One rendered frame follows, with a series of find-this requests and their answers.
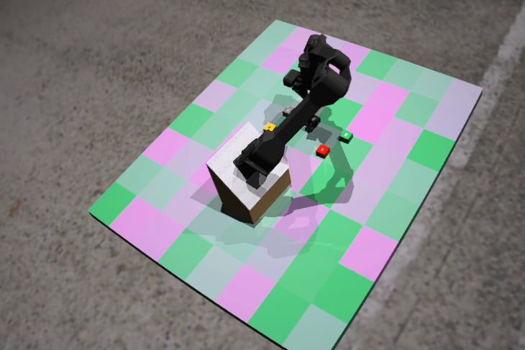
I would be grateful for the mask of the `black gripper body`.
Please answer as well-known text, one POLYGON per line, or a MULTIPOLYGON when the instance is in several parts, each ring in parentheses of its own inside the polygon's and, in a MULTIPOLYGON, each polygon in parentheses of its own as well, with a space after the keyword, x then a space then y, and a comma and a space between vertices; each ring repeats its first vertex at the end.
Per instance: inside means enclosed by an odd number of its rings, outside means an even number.
POLYGON ((304 75, 297 70, 291 70, 284 78, 283 84, 288 87, 294 87, 297 89, 305 88, 311 90, 311 81, 314 78, 314 75, 304 75))

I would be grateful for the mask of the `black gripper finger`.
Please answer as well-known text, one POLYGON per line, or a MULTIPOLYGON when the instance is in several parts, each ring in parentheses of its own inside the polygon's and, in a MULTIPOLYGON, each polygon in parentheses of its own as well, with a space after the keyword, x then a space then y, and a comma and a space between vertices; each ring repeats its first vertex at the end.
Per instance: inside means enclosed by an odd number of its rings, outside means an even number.
POLYGON ((294 88, 292 87, 292 89, 297 92, 297 94, 302 98, 304 99, 309 93, 308 93, 308 89, 305 89, 305 88, 300 88, 300 89, 297 89, 297 88, 294 88))

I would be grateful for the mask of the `red block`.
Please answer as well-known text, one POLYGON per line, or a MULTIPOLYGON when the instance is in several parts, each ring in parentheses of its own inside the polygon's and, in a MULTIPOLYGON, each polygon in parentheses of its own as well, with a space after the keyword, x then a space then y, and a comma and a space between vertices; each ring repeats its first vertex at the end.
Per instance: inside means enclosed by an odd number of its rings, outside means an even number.
POLYGON ((316 155, 323 157, 324 159, 327 157, 328 154, 329 154, 329 148, 322 144, 316 151, 316 155))

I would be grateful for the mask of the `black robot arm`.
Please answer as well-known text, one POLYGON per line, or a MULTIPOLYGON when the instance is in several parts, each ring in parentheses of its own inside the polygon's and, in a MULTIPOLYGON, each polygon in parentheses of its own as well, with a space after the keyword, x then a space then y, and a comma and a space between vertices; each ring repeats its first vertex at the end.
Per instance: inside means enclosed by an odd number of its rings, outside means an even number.
POLYGON ((309 94, 275 130, 265 130, 233 161, 246 179, 256 171, 267 177, 281 161, 285 145, 309 119, 321 107, 331 105, 347 94, 352 80, 351 60, 328 45, 325 39, 323 34, 310 35, 303 53, 298 57, 301 73, 314 75, 309 94), (340 72, 337 73, 329 64, 340 72))

